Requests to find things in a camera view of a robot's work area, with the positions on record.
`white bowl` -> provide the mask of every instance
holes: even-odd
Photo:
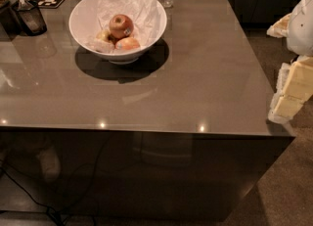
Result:
[[[157,1],[156,3],[156,28],[152,34],[152,39],[146,46],[141,46],[140,50],[125,52],[123,54],[105,54],[89,48],[87,39],[90,34],[97,34],[99,32],[99,23],[97,20],[97,8],[99,0],[81,0],[72,10],[69,17],[69,31],[75,41],[86,50],[95,55],[106,59],[115,64],[129,64],[138,59],[141,55],[147,52],[163,35],[167,16],[162,5]]]

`glossy table surface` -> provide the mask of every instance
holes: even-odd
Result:
[[[0,43],[2,126],[292,134],[266,119],[273,91],[227,0],[174,0],[161,40],[128,66],[74,41],[79,1],[41,9],[46,33]]]

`kitchen island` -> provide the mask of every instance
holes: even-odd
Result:
[[[47,135],[60,177],[45,183],[19,149],[4,166],[64,213],[224,220],[294,138],[267,120],[273,91],[228,1],[174,0],[159,42],[126,66],[71,37],[79,1],[0,44],[1,133]],[[45,210],[6,175],[0,188],[2,210]]]

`apple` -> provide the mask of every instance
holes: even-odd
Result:
[[[122,38],[115,44],[117,50],[133,50],[140,47],[138,40],[134,37]]]
[[[121,39],[129,36],[134,30],[133,21],[123,14],[117,14],[111,18],[109,22],[111,35],[116,39]]]
[[[102,41],[105,42],[109,42],[115,45],[116,43],[116,38],[114,36],[112,36],[112,34],[110,33],[109,30],[107,29],[103,29],[101,30],[97,35],[96,35],[97,39],[100,39]]]

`bowl rim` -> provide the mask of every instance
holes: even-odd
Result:
[[[68,27],[69,27],[69,32],[70,35],[73,37],[73,39],[78,43],[78,45],[80,45],[81,47],[83,47],[84,49],[95,53],[96,55],[100,56],[100,57],[110,57],[110,61],[113,61],[114,58],[116,57],[117,61],[124,61],[123,59],[120,59],[119,57],[123,57],[123,56],[129,56],[129,55],[136,55],[136,54],[140,54],[140,53],[145,53],[148,49],[150,49],[156,42],[159,41],[159,39],[162,37],[162,35],[165,32],[165,29],[167,27],[167,14],[164,10],[164,7],[156,0],[156,7],[157,7],[157,11],[160,12],[160,14],[162,16],[165,16],[164,22],[163,22],[163,26],[161,26],[161,30],[158,32],[158,36],[156,37],[156,40],[151,42],[148,45],[145,46],[141,46],[140,50],[134,50],[134,51],[129,51],[129,52],[124,52],[124,53],[120,53],[120,54],[110,54],[110,53],[102,53],[102,52],[98,52],[95,50],[90,49],[87,45],[82,44],[81,42],[78,41],[78,39],[73,35],[73,31],[72,31],[72,17],[74,16],[74,12],[76,11],[77,8],[79,8],[79,5],[82,4],[84,1],[87,0],[81,0],[79,1],[75,7],[72,9],[70,15],[69,15],[69,19],[68,19]]]

